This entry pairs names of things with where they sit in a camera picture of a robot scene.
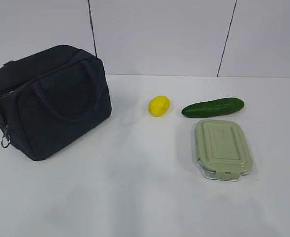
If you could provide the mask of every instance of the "yellow lemon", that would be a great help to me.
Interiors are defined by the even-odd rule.
[[[150,102],[148,110],[154,116],[161,116],[168,110],[169,105],[169,99],[164,95],[160,95]]]

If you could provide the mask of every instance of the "green cucumber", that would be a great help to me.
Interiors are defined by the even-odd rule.
[[[190,118],[205,118],[232,114],[243,107],[244,102],[241,99],[223,98],[189,105],[182,110],[182,113]]]

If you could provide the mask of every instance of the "bag handle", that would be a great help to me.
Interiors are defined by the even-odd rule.
[[[94,68],[91,67],[91,65],[89,65],[89,63],[87,61],[81,61],[81,64],[84,66],[86,72],[88,73],[91,82],[92,82],[92,86],[93,88],[95,88],[95,93],[93,95],[93,97],[91,98],[91,105],[89,105],[89,109],[79,115],[73,116],[72,118],[68,118],[62,114],[60,114],[58,111],[56,111],[56,109],[54,109],[54,106],[50,103],[49,99],[47,98],[45,91],[42,87],[42,85],[38,82],[35,81],[34,83],[32,83],[32,87],[38,97],[38,99],[42,102],[42,104],[57,118],[66,121],[66,122],[79,122],[82,121],[84,119],[86,119],[88,116],[90,116],[94,110],[96,109],[99,99],[100,99],[100,87],[99,87],[99,83],[98,83],[98,77],[97,77],[97,73],[95,71]]]

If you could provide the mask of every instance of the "white table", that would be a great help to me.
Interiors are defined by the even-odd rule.
[[[290,237],[290,79],[109,75],[112,116],[53,158],[0,147],[0,237]],[[171,108],[148,114],[156,95]],[[188,104],[235,96],[254,169],[195,166]]]

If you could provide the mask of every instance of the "food storage container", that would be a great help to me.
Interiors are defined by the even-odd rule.
[[[252,155],[238,124],[202,120],[195,135],[197,161],[206,178],[238,181],[240,176],[251,172]]]

